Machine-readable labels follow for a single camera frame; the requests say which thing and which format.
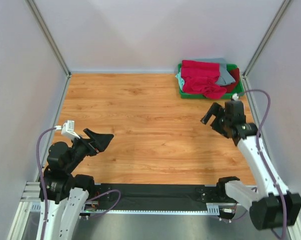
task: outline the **red cloth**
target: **red cloth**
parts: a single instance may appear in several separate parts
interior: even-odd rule
[[[182,91],[187,94],[203,94],[210,99],[220,99],[226,88],[215,82],[220,77],[220,64],[183,60],[181,77],[185,80]]]
[[[235,79],[235,82],[231,83],[230,85],[224,86],[226,88],[226,93],[231,93],[237,84],[240,82],[240,69],[236,68],[229,71],[229,74]]]

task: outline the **wall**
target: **wall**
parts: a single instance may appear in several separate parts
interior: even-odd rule
[[[263,135],[280,176],[301,195],[301,0],[291,3],[248,80],[270,94]],[[261,119],[266,97],[253,96]]]
[[[65,84],[26,2],[0,0],[0,240],[8,235],[26,181],[35,179],[36,141],[52,126]]]
[[[282,0],[35,0],[73,72],[173,72],[224,57],[242,71]]]

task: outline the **wooden table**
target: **wooden table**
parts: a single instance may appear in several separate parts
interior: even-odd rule
[[[213,100],[181,99],[178,87],[173,74],[73,74],[58,124],[74,120],[79,135],[85,128],[115,135],[105,152],[86,157],[73,174],[91,175],[96,183],[215,184],[237,176],[255,184],[233,141],[200,122]],[[58,141],[71,144],[60,132]]]

